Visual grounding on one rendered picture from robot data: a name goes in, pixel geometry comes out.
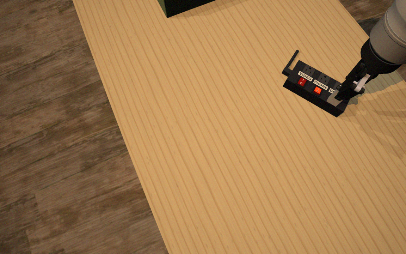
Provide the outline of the black power strip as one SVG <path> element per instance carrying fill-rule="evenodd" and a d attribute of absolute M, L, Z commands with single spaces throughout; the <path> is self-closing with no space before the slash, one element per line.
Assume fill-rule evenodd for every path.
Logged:
<path fill-rule="evenodd" d="M 341 83 L 300 60 L 298 60 L 293 70 L 289 69 L 288 67 L 298 52 L 299 50 L 295 51 L 282 71 L 282 74 L 288 77 L 283 87 L 322 108 L 334 117 L 338 117 L 344 112 L 350 99 L 344 99 L 337 106 L 327 102 L 327 99 Z"/>

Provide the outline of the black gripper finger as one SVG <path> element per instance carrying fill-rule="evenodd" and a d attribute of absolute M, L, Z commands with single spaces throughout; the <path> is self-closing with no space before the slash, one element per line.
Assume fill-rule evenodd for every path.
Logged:
<path fill-rule="evenodd" d="M 342 86 L 338 85 L 337 90 L 327 99 L 327 102 L 331 103 L 334 106 L 337 106 L 344 99 L 348 100 L 352 97 L 363 94 L 365 91 L 364 84 L 367 84 L 367 79 L 370 77 L 370 74 L 366 74 L 362 79 L 357 78 L 356 74 L 362 70 L 364 63 L 360 63 L 356 70 L 354 70 L 350 79 L 345 82 Z"/>
<path fill-rule="evenodd" d="M 360 64 L 361 62 L 364 63 L 364 62 L 362 61 L 362 59 L 361 59 L 361 60 L 359 61 L 359 63 L 357 63 L 356 66 L 352 69 L 352 71 L 345 77 L 345 81 L 344 81 L 340 86 L 342 86 L 345 82 L 348 81 L 348 79 L 351 78 L 351 76 L 352 76 L 354 70 L 356 70 L 356 68 L 359 66 L 359 64 Z M 336 90 L 337 90 L 337 89 L 336 89 Z M 336 91 L 336 90 L 335 90 L 335 91 Z M 335 91 L 334 91 L 334 92 L 335 92 Z M 334 92 L 333 92 L 333 93 L 334 93 Z M 333 93 L 332 93 L 332 94 L 333 94 Z M 332 95 L 332 94 L 331 94 L 331 95 Z M 331 96 L 331 95 L 330 95 L 330 96 Z M 329 96 L 329 97 L 330 97 L 330 96 Z M 328 97 L 328 98 L 329 98 L 329 97 Z"/>

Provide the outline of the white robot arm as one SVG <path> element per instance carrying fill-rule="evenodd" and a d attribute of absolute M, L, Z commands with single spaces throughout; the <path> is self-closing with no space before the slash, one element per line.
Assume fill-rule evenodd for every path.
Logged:
<path fill-rule="evenodd" d="M 406 0 L 394 0 L 370 32 L 374 51 L 393 64 L 406 64 Z"/>

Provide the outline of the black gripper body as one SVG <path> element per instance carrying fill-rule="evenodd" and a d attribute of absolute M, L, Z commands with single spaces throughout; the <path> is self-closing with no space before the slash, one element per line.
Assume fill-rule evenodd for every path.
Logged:
<path fill-rule="evenodd" d="M 357 78 L 362 79 L 366 74 L 370 74 L 367 81 L 371 81 L 376 74 L 392 73 L 401 66 L 382 59 L 382 57 L 380 57 L 372 48 L 370 39 L 368 39 L 361 48 L 361 58 L 365 65 L 356 76 Z"/>

